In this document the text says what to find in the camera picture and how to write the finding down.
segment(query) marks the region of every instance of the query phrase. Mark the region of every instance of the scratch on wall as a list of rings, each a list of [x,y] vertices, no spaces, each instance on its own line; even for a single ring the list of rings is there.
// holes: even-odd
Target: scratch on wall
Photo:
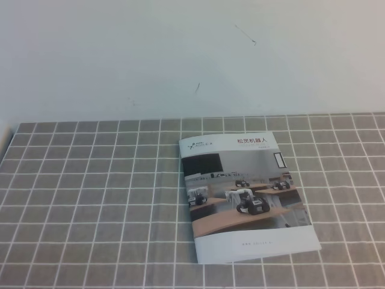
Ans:
[[[246,33],[245,31],[243,31],[242,29],[240,29],[240,28],[239,28],[238,26],[236,26],[235,24],[234,24],[234,26],[237,27],[237,29],[241,30],[241,32],[242,32],[247,38],[249,38],[252,42],[254,42],[254,46],[257,45],[256,41],[255,41],[254,39],[252,39],[249,35],[247,35],[247,33]]]
[[[200,87],[200,83],[198,83],[197,89],[195,89],[195,94],[197,94],[199,87]]]

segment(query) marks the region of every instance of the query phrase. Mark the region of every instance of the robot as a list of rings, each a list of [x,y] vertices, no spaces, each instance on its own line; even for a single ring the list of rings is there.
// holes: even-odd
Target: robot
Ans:
[[[275,182],[273,184],[274,190],[287,190],[290,188],[290,184],[288,182]]]
[[[250,184],[244,179],[237,179],[235,181],[235,187],[249,187]]]
[[[192,188],[188,190],[188,207],[203,205],[205,202],[207,202],[207,197],[204,196],[207,196],[207,193],[207,187]]]
[[[228,202],[234,202],[239,213],[258,215],[270,211],[268,202],[262,197],[256,197],[249,188],[240,188],[237,191],[225,191]]]

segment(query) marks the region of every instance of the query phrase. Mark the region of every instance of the gray grid tablecloth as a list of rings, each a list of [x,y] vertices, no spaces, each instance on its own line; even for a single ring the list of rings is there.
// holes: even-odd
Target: gray grid tablecloth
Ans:
[[[177,141],[274,131],[322,251],[196,264]],[[385,288],[385,114],[23,123],[0,288]]]

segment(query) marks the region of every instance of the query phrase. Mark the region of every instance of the brochure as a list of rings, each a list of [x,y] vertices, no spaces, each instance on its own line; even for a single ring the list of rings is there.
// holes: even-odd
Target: brochure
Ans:
[[[321,249],[272,132],[202,135],[179,146],[200,264]]]

